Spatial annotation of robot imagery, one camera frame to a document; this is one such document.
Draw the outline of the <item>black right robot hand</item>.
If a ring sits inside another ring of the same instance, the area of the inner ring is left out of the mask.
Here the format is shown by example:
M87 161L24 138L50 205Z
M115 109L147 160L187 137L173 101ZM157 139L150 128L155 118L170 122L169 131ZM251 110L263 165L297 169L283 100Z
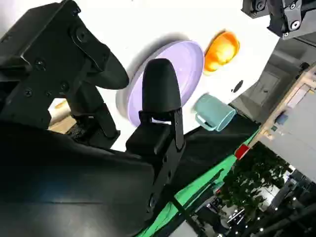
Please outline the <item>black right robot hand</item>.
M126 88L120 61L72 0L29 9L0 40L0 234L133 237L183 154L177 76L145 66L140 124L126 151L98 88Z

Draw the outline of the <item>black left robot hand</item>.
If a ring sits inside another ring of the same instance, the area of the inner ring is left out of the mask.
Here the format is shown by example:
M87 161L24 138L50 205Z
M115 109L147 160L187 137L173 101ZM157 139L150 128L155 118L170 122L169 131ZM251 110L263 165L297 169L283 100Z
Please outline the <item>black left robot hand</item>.
M283 40L316 31L316 0L243 0L241 11L252 19L268 15L267 29Z

